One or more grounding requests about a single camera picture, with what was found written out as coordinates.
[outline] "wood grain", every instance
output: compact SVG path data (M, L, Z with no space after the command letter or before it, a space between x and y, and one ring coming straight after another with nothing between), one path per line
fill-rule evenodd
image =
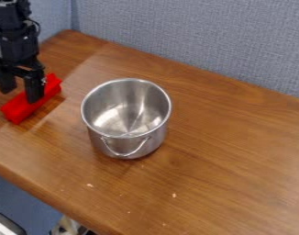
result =
M20 126L0 114L0 175L15 185L100 235L299 235L298 98L75 31L40 59L63 93ZM168 137L136 161L94 150L80 118L87 92L118 77L172 98Z

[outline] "red block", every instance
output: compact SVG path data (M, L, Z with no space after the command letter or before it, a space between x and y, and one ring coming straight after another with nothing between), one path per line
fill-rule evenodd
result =
M6 118L15 124L20 124L26 118L43 106L43 104L62 91L62 80L54 73L47 75L44 97L34 104L28 104L26 92L19 93L2 107Z

